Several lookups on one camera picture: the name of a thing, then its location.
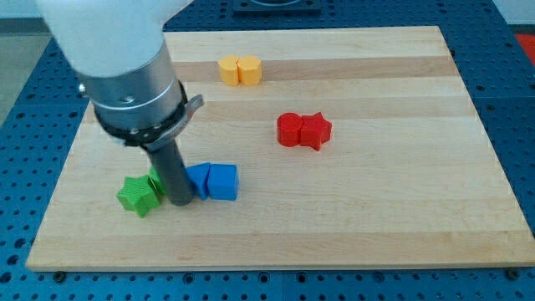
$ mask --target blue cube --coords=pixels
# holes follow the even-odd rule
[[[210,172],[210,162],[186,168],[187,176],[193,184],[195,193],[205,201],[208,198],[208,173]]]
[[[212,164],[208,176],[208,191],[213,200],[235,201],[239,180],[237,167],[230,164]]]

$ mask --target yellow block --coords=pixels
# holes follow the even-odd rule
[[[235,86],[240,82],[237,73],[237,60],[237,55],[227,55],[219,61],[219,74],[225,84]]]
[[[258,84],[262,79],[262,61],[254,55],[243,57],[237,61],[237,72],[242,84]]]

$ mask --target wooden table surface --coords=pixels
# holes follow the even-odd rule
[[[115,199],[150,163],[88,108],[27,261],[35,271],[511,267],[535,240],[437,27],[167,33],[206,105],[177,141],[187,165],[238,165],[235,202],[144,219]],[[216,61],[255,54],[263,82]],[[277,143],[287,111],[333,123],[320,152]]]

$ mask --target green block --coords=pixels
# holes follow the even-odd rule
[[[149,171],[149,177],[150,182],[152,186],[154,187],[154,190],[156,190],[156,193],[158,193],[161,196],[164,196],[167,194],[166,189],[164,188],[163,184],[161,184],[160,176],[156,173],[156,169],[152,166]]]
[[[125,177],[125,184],[117,193],[117,199],[125,210],[135,211],[141,218],[150,209],[160,205],[148,175],[139,178]]]

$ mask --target wood grain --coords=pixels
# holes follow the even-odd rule
[[[178,48],[188,39],[191,49]],[[186,164],[237,164],[238,200],[186,207],[164,200],[145,219],[124,211],[115,200],[123,177],[145,174],[150,164],[140,149],[111,141],[90,106],[31,269],[535,263],[535,240],[437,28],[168,33],[166,40],[188,94],[207,100],[177,139]],[[214,62],[227,54],[258,55],[264,81],[221,83]],[[275,119],[289,110],[321,110],[332,121],[321,152],[277,143]]]

